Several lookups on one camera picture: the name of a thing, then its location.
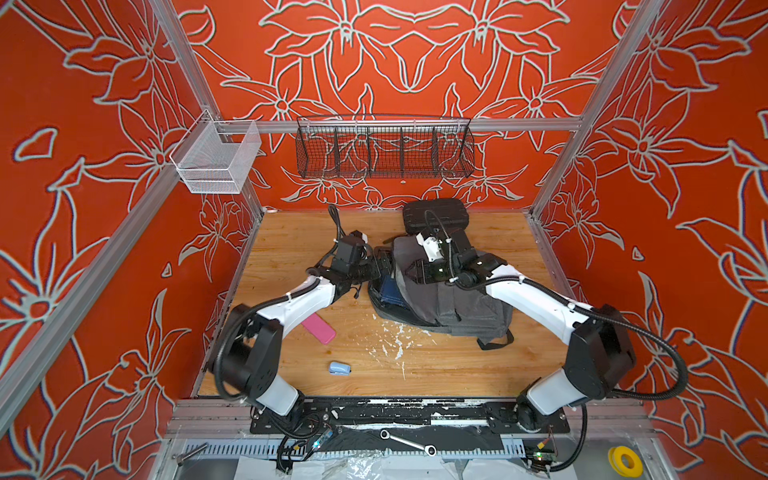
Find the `wrench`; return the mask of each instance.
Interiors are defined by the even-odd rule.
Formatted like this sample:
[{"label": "wrench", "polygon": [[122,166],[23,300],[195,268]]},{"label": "wrench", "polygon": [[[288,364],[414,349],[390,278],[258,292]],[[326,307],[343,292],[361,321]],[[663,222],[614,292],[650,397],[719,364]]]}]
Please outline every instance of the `wrench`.
[{"label": "wrench", "polygon": [[396,442],[404,443],[406,445],[412,446],[414,449],[424,450],[424,453],[427,454],[427,456],[434,457],[437,454],[437,449],[434,445],[422,445],[420,443],[411,442],[410,440],[406,440],[394,435],[390,435],[389,432],[386,430],[382,430],[380,434],[381,438],[383,440],[392,439]]}]

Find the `gray backpack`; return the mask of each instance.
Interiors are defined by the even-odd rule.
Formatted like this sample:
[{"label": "gray backpack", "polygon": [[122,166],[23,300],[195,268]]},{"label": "gray backpack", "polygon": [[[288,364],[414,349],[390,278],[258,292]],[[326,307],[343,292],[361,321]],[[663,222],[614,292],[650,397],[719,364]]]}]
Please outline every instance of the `gray backpack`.
[{"label": "gray backpack", "polygon": [[[474,336],[483,350],[499,349],[514,341],[509,331],[513,309],[507,303],[477,290],[461,290],[443,282],[420,285],[403,275],[402,272],[415,260],[427,258],[416,237],[395,238],[392,258],[395,281],[407,306],[388,308],[376,285],[369,284],[372,304],[380,316],[431,332]],[[490,343],[503,336],[507,338],[506,343]]]}]

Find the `wooden floor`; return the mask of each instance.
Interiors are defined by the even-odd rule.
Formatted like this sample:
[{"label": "wooden floor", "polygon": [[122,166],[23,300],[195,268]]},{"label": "wooden floor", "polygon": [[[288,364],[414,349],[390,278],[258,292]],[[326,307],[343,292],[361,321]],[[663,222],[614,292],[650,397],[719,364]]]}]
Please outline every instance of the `wooden floor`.
[{"label": "wooden floor", "polygon": [[[403,232],[400,212],[341,212],[347,232],[360,230],[371,245]],[[495,253],[549,287],[551,279],[525,218],[517,213],[472,212],[467,229],[479,250]],[[330,248],[336,230],[328,213],[267,214],[233,305],[282,296],[306,279],[304,270]],[[481,351],[473,338],[427,333],[374,313],[367,292],[353,293],[319,315],[335,330],[323,345],[302,326],[283,341],[280,375],[307,395],[516,396],[531,381],[562,365],[565,346],[543,326],[515,311],[515,342]],[[331,361],[352,366],[331,376]],[[207,374],[201,395],[216,395]]]}]

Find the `red wall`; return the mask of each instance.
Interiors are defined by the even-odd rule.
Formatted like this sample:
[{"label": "red wall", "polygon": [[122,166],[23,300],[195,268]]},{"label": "red wall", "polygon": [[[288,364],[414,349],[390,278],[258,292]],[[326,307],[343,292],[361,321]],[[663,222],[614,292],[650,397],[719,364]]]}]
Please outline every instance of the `red wall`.
[{"label": "red wall", "polygon": [[[224,117],[293,120],[371,111],[578,116],[637,2],[174,4]],[[329,202],[397,208],[435,196],[523,208],[567,138],[567,132],[479,135],[478,170],[466,179],[303,180],[291,136],[269,134],[251,181],[263,204],[284,210]]]},{"label": "red wall", "polygon": [[[4,371],[200,110],[146,0],[3,2],[0,38]],[[0,440],[1,477],[147,474],[190,395],[249,212],[240,195],[175,187]]]},{"label": "red wall", "polygon": [[[766,27],[765,2],[668,2],[543,218],[581,295],[688,362],[648,406],[681,478],[768,476]],[[634,345],[627,385],[671,385]]]}]

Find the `aluminum frame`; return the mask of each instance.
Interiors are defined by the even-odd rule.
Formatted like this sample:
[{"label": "aluminum frame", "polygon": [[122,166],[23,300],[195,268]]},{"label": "aluminum frame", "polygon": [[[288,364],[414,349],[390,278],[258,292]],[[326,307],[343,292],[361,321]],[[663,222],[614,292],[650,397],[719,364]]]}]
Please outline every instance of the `aluminum frame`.
[{"label": "aluminum frame", "polygon": [[[251,120],[224,120],[218,124],[221,133],[237,135],[246,133]],[[375,119],[353,122],[360,126],[374,125]],[[408,124],[426,125],[427,120],[408,121]],[[580,118],[473,118],[472,131],[577,131],[583,124]],[[256,121],[262,134],[295,134],[298,124],[290,121]]]},{"label": "aluminum frame", "polygon": [[264,218],[264,212],[261,209],[259,199],[256,196],[256,191],[253,189],[253,185],[250,181],[246,180],[245,185],[243,186],[243,191],[241,193],[245,197],[246,202],[248,203],[248,207],[253,214],[253,229],[250,231],[250,235],[248,236],[248,240],[246,241],[245,245],[243,245],[243,253],[240,256],[240,262],[237,264],[235,273],[232,276],[230,288],[227,291],[227,296],[224,299],[224,305],[221,307],[221,313],[219,314],[219,319],[216,322],[214,334],[211,337],[213,341],[210,343],[208,350],[205,352],[203,363],[200,365],[200,371],[197,373],[197,378],[194,381],[194,386],[192,387],[192,396],[197,396],[200,392],[200,385],[202,385],[203,378],[205,377],[205,365],[208,364],[208,359],[210,358],[210,354],[213,351],[214,345],[216,344],[215,340],[219,337],[221,327],[224,325],[224,321],[227,319],[227,316],[230,313],[230,307],[232,306],[232,301],[234,300],[237,286],[240,284],[240,279],[243,278],[245,266],[248,264],[248,257],[250,257],[253,244],[256,243],[256,237],[259,234],[261,221]]},{"label": "aluminum frame", "polygon": [[632,15],[632,21],[627,27],[624,36],[621,37],[618,45],[616,45],[616,52],[608,62],[608,66],[605,68],[603,75],[592,92],[587,107],[584,109],[584,113],[581,116],[581,126],[568,139],[565,148],[554,162],[552,169],[550,169],[546,183],[539,190],[531,205],[531,215],[534,218],[541,218],[541,214],[552,198],[555,188],[560,184],[560,180],[568,169],[568,165],[573,162],[581,145],[587,140],[594,123],[598,120],[598,116],[603,111],[605,103],[611,96],[611,92],[629,65],[632,55],[640,45],[643,36],[648,32],[650,23],[659,13],[663,2],[664,0],[645,0],[641,2],[640,8]]},{"label": "aluminum frame", "polygon": [[560,266],[560,262],[558,262],[554,250],[552,250],[552,245],[549,243],[549,237],[546,232],[544,232],[541,223],[533,218],[530,213],[525,213],[524,215],[525,219],[528,221],[528,227],[531,229],[531,234],[533,234],[533,238],[536,240],[536,246],[538,247],[538,252],[541,254],[541,259],[544,261],[549,276],[552,278],[554,290],[568,298],[579,300],[574,296],[571,284],[568,282],[568,278],[565,276],[565,272],[563,272],[563,268]]},{"label": "aluminum frame", "polygon": [[0,378],[0,436],[8,431],[179,180],[173,165],[160,171],[91,265]]},{"label": "aluminum frame", "polygon": [[[478,401],[508,401],[513,399],[472,399]],[[660,446],[658,434],[650,423],[643,403],[634,399],[607,399],[587,404],[589,436],[593,439],[631,439],[647,460],[646,470],[654,480],[677,480],[669,459]],[[581,433],[581,410],[565,408],[571,427],[570,434],[555,434],[556,438],[575,437]],[[178,470],[174,455],[187,451],[189,445],[203,441],[229,440],[233,445],[240,440],[276,439],[282,435],[252,435],[250,433],[250,407],[227,403],[220,399],[192,399],[179,401],[168,424],[163,446],[149,478],[172,480]],[[502,442],[514,439],[538,439],[541,434],[501,434]],[[356,452],[344,452],[354,455]]]},{"label": "aluminum frame", "polygon": [[170,0],[149,0],[157,22],[165,33],[170,49],[174,51],[187,83],[202,110],[208,110],[214,120],[221,120],[221,110],[216,103],[214,93],[205,79],[200,64],[197,63],[192,45],[181,27],[181,20]]}]

